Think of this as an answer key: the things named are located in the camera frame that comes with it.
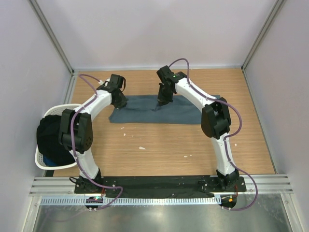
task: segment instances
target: white panel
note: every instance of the white panel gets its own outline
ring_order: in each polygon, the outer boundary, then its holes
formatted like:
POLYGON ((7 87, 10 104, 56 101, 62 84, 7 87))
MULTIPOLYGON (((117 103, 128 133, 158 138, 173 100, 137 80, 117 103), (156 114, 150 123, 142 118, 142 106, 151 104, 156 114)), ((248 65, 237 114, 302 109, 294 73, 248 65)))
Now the white panel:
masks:
POLYGON ((309 1, 286 1, 246 74, 278 172, 309 222, 309 1))
POLYGON ((38 1, 74 68, 107 69, 242 65, 274 2, 38 1))
POLYGON ((1 231, 21 231, 36 168, 36 128, 63 102, 69 72, 26 0, 0 3, 1 231))

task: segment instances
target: blue fabric in basket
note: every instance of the blue fabric in basket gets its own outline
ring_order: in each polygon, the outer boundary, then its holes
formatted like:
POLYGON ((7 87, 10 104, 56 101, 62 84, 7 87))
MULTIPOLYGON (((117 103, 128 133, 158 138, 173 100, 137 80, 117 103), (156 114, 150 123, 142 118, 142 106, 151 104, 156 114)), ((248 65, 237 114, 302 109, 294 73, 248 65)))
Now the blue fabric in basket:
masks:
POLYGON ((170 123, 200 124, 201 112, 184 96, 173 96, 173 102, 158 106, 157 95, 131 95, 127 105, 114 109, 109 120, 111 123, 170 123))

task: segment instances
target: wood surface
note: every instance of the wood surface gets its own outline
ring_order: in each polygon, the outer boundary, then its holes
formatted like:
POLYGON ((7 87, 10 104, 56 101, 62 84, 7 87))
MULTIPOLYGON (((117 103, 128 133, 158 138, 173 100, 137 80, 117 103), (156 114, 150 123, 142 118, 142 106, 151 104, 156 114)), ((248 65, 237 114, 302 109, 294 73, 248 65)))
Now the wood surface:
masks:
MULTIPOLYGON (((158 94, 156 70, 86 72, 101 80, 112 73, 126 78, 125 95, 158 94)), ((241 69, 196 69, 191 80, 209 94, 220 94, 241 113, 241 132, 230 139, 236 165, 251 174, 273 174, 264 137, 241 69)), ((93 90, 80 78, 72 103, 84 103, 93 90)), ((105 108, 93 121, 92 152, 102 175, 206 175, 216 173, 216 157, 200 125, 153 123, 110 123, 113 106, 105 108)), ((231 132, 239 120, 231 113, 231 132)), ((78 176, 77 167, 57 170, 54 176, 78 176)))

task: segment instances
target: white basket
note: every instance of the white basket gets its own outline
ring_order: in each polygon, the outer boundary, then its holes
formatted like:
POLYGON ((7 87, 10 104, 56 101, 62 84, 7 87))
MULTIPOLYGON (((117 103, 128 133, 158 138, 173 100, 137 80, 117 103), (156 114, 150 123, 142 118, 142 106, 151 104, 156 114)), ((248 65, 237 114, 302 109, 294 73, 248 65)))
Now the white basket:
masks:
MULTIPOLYGON (((80 104, 65 104, 65 105, 57 105, 54 106, 53 108, 50 108, 45 114, 44 117, 47 115, 62 115, 62 112, 65 109, 70 109, 73 110, 76 107, 81 106, 80 104)), ((69 164, 69 165, 64 165, 64 166, 57 166, 57 167, 49 167, 47 166, 44 161, 43 161, 43 155, 39 152, 38 146, 37 149, 35 151, 35 164, 44 170, 59 170, 59 169, 66 169, 66 168, 71 168, 74 167, 76 165, 76 162, 69 164)))

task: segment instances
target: reflective floor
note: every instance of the reflective floor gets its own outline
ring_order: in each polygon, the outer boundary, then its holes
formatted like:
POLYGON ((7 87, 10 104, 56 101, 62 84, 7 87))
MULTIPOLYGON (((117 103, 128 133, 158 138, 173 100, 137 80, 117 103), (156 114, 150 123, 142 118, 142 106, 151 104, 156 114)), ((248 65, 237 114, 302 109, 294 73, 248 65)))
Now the reflective floor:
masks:
MULTIPOLYGON (((254 195, 239 195, 237 208, 254 195)), ((279 194, 259 195, 251 208, 232 212, 218 205, 40 206, 35 232, 291 232, 279 194)))

